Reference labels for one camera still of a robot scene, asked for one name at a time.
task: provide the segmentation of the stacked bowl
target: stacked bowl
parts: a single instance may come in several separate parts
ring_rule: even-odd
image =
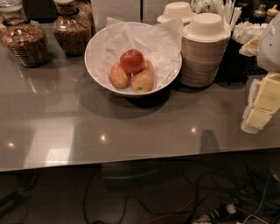
[[[184,26],[182,69],[178,80],[194,88],[211,85],[230,39],[230,29],[218,14],[202,13]]]
[[[181,18],[184,25],[189,25],[194,15],[196,14],[187,2],[168,3],[164,8],[163,15],[157,18],[157,22],[162,24],[174,18]]]

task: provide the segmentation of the floor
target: floor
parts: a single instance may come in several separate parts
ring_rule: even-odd
[[[1,172],[0,223],[280,223],[277,151]]]

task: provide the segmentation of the red apple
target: red apple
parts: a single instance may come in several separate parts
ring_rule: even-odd
[[[140,73],[133,74],[130,85],[135,93],[150,92],[154,87],[154,76],[144,69]]]
[[[130,49],[125,52],[120,61],[124,71],[130,74],[139,73],[145,67],[144,56],[137,49]]]
[[[148,70],[151,74],[155,73],[154,66],[149,59],[145,60],[145,70]]]
[[[126,88],[130,84],[131,74],[123,70],[120,62],[116,62],[111,68],[109,78],[114,87]]]

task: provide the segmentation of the gray countertop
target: gray countertop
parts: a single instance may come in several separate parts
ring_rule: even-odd
[[[279,114],[259,134],[240,129],[250,80],[201,90],[175,81],[127,99],[95,83],[84,58],[66,57],[43,27],[43,66],[20,66],[0,46],[0,171],[280,146]]]

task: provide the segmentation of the white bowl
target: white bowl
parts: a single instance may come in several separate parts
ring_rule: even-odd
[[[149,24],[142,24],[142,23],[137,23],[137,22],[128,22],[126,23],[129,27],[132,27],[133,29],[140,29],[142,31],[144,31],[144,29],[151,27]],[[112,26],[115,26],[115,28],[117,28],[119,24],[112,24]],[[135,97],[140,97],[140,96],[145,96],[145,95],[152,95],[154,93],[156,93],[157,91],[165,88],[166,86],[168,86],[172,81],[175,80],[175,78],[177,77],[181,65],[182,65],[182,57],[180,52],[178,52],[178,55],[175,58],[175,63],[174,65],[172,65],[172,69],[170,69],[169,71],[165,71],[164,72],[160,72],[160,74],[158,74],[158,69],[160,71],[162,71],[162,69],[160,69],[160,65],[159,66],[154,66],[155,69],[155,79],[156,79],[156,83],[154,88],[152,89],[152,91],[148,92],[148,93],[140,93],[140,94],[136,94],[132,91],[131,87],[126,87],[126,88],[116,88],[114,87],[110,80],[109,80],[109,70],[107,75],[101,75],[100,73],[95,72],[95,69],[97,67],[99,67],[99,65],[102,63],[102,58],[103,58],[103,54],[104,54],[104,49],[105,49],[105,37],[106,37],[106,28],[102,29],[101,31],[97,32],[88,42],[87,44],[87,48],[85,51],[85,64],[86,64],[86,68],[89,72],[89,74],[92,76],[92,78],[98,83],[100,84],[102,87],[108,89],[109,91],[117,94],[117,95],[122,95],[122,96],[126,96],[126,97],[131,97],[131,98],[135,98]]]
[[[184,27],[183,36],[198,42],[215,42],[227,39],[230,36],[230,30],[220,15],[201,13],[195,15],[191,23]]]
[[[169,3],[165,6],[164,14],[157,18],[162,24],[174,18],[181,18],[185,25],[189,24],[195,13],[192,11],[191,5],[187,2]]]

